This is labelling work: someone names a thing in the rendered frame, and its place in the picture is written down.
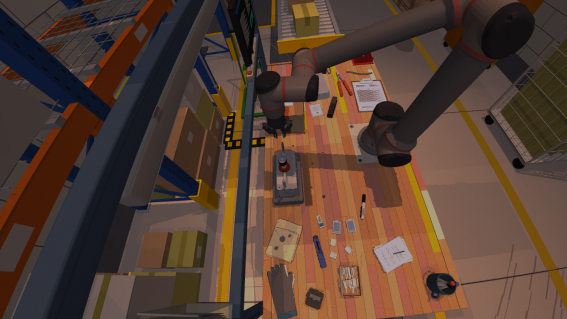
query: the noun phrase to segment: black remote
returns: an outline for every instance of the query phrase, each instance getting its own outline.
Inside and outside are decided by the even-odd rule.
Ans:
[[[337,97],[333,96],[331,99],[331,104],[329,105],[329,112],[327,112],[328,118],[333,118],[333,114],[335,113],[335,108],[337,107]]]

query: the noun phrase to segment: robotic arm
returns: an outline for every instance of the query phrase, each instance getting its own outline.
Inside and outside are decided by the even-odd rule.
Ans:
[[[256,79],[267,119],[264,130],[277,137],[279,129],[285,137],[291,122],[284,118],[284,102],[315,101],[319,88],[316,73],[439,28],[464,27],[459,44],[407,111],[391,101],[379,103],[359,138],[361,147],[376,155],[381,165],[406,165],[417,138],[495,59],[519,50],[534,25],[528,8],[515,0],[435,0],[316,48],[299,49],[293,55],[291,76],[268,71]]]

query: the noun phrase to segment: red box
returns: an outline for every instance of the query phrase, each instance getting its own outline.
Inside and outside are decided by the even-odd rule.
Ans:
[[[358,58],[352,59],[354,65],[372,64],[374,63],[374,56],[372,53],[364,54]]]

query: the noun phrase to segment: gloves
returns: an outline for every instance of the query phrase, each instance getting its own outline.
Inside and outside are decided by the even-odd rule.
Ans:
[[[272,300],[274,301],[277,319],[297,317],[293,295],[293,284],[295,282],[293,273],[288,273],[284,264],[275,265],[268,272],[268,282],[272,290]]]

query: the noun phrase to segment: orange tool handle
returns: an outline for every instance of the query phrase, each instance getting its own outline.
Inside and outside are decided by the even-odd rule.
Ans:
[[[338,81],[337,81],[337,85],[338,85],[338,94],[342,97],[341,80],[338,80]]]
[[[345,80],[342,80],[342,83],[345,85],[346,91],[349,92],[349,95],[352,96],[353,91],[351,91],[350,88],[349,88],[349,86],[346,85],[346,81],[345,81]]]

